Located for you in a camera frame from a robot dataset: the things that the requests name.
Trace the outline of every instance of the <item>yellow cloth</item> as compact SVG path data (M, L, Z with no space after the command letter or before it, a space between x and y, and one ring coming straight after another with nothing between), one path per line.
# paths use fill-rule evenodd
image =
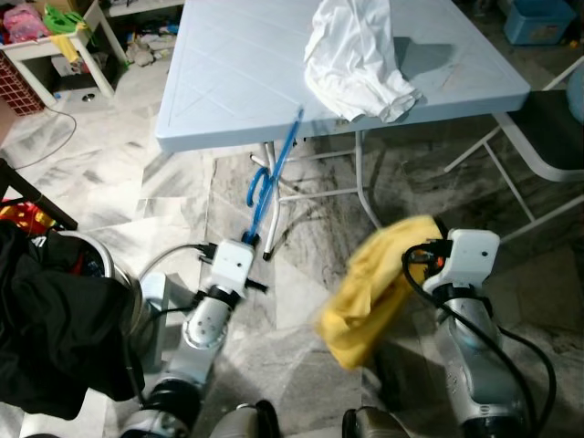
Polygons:
M88 28L88 25L85 23L77 23L76 29L77 30L85 30ZM68 34L61 34L61 35L50 35L49 39L51 42L58 47L64 57L67 58L69 62L76 62L79 59L79 53L77 53L77 49L73 46L73 43L68 38Z
M441 238L431 216L403 220L372 235L349 261L340 290L317 323L340 366L355 369L369 357L377 340L412 292L403 276L402 254L428 239ZM412 265L423 281L424 266Z

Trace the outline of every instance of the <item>blue container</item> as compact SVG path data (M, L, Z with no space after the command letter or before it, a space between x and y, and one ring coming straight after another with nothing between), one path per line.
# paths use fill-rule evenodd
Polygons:
M505 35L516 46L557 44L576 13L563 0L516 0Z

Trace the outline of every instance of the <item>black jacket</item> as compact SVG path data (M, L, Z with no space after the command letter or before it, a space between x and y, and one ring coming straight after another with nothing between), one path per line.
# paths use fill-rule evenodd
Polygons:
M87 253L77 238L31 240L0 221L1 402L70 420L87 388L115 401L134 395L120 332L131 295L116 280L72 274Z

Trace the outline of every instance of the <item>white shelf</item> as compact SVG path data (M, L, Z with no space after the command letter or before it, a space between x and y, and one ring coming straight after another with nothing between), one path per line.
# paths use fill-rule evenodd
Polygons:
M138 14L139 12L184 5L184 1L185 0L131 0L129 6L126 6L126 3L124 2L121 5L112 6L110 9L104 9L103 13L105 16L128 16L130 14Z

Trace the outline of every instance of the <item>light blue table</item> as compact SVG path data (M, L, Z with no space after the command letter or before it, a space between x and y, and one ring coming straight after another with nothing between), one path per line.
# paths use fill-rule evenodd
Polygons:
M304 49L318 3L186 0L156 137L173 152L264 142L272 162L273 141L286 136L302 105L298 137L356 132L355 150L347 153L356 154L357 187L310 197L357 193L380 226L363 193L362 131L518 110L529 86L452 0L391 0L398 65L423 98L390 125L374 118L348 123L320 103L304 81ZM275 193L266 258L279 203L299 197Z

